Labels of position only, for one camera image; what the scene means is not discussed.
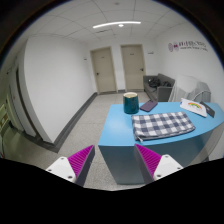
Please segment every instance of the book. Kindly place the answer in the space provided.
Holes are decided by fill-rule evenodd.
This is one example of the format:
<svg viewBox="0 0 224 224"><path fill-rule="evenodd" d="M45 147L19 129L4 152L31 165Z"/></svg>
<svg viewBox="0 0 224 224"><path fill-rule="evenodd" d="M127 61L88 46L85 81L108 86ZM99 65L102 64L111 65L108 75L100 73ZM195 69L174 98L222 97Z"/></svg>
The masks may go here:
<svg viewBox="0 0 224 224"><path fill-rule="evenodd" d="M205 106L200 103L194 102L192 100L181 98L180 107L183 109L189 110L193 113L199 114L203 117L207 117Z"/></svg>
<svg viewBox="0 0 224 224"><path fill-rule="evenodd" d="M157 101L151 101L149 100L148 102L146 102L145 104L143 104L140 109L144 110L146 112L151 111L156 105L158 104Z"/></svg>

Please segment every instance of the table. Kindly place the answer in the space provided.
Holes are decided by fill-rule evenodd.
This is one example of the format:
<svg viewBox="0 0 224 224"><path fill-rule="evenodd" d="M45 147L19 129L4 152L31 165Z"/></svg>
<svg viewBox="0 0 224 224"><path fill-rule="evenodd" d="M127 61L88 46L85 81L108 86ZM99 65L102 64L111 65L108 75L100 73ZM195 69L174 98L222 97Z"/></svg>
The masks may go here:
<svg viewBox="0 0 224 224"><path fill-rule="evenodd" d="M180 107L179 102L159 102L149 113L139 110L135 115L184 111L196 129L190 133L156 140L135 141L130 114L123 104L113 104L98 143L102 156L117 184L143 184L144 180L134 156L134 144L143 145L160 155L169 154L180 165L204 161L215 148L224 129L224 112L216 103L206 103L215 117L202 117Z"/></svg>

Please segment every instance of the wooden door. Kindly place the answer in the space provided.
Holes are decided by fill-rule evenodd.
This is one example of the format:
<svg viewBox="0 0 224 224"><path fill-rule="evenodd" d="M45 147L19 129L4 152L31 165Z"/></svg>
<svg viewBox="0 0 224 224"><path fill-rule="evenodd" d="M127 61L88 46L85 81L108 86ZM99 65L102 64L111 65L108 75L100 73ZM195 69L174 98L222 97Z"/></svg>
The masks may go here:
<svg viewBox="0 0 224 224"><path fill-rule="evenodd" d="M127 90L143 90L145 66L141 45L122 46L123 64Z"/></svg>
<svg viewBox="0 0 224 224"><path fill-rule="evenodd" d="M92 61L98 92L116 91L114 67L110 48L92 51Z"/></svg>

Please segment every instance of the floor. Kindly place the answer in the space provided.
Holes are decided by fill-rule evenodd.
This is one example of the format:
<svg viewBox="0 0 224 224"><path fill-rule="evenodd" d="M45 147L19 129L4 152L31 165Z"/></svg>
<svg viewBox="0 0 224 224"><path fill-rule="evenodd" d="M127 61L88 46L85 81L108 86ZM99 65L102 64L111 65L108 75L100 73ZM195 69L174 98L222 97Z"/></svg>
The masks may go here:
<svg viewBox="0 0 224 224"><path fill-rule="evenodd" d="M138 92L138 98L140 103L149 100L145 92ZM59 157L69 157L89 145L95 145L95 157L84 188L116 191L144 186L144 184L116 184L98 148L98 141L111 104L123 104L123 94L98 95L79 119L58 153L41 148L16 130L8 128L3 139L5 158L45 170Z"/></svg>

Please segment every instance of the wall sign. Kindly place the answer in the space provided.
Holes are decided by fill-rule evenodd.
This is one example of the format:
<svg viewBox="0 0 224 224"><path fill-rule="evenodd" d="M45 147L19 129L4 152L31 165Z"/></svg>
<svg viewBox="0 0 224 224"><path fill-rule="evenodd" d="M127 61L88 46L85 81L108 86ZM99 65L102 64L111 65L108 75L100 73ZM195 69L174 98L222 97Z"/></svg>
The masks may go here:
<svg viewBox="0 0 224 224"><path fill-rule="evenodd" d="M205 43L200 41L173 42L173 44L172 43L168 44L168 49L170 52L173 52L173 49L175 51L188 50L188 49L208 51Z"/></svg>

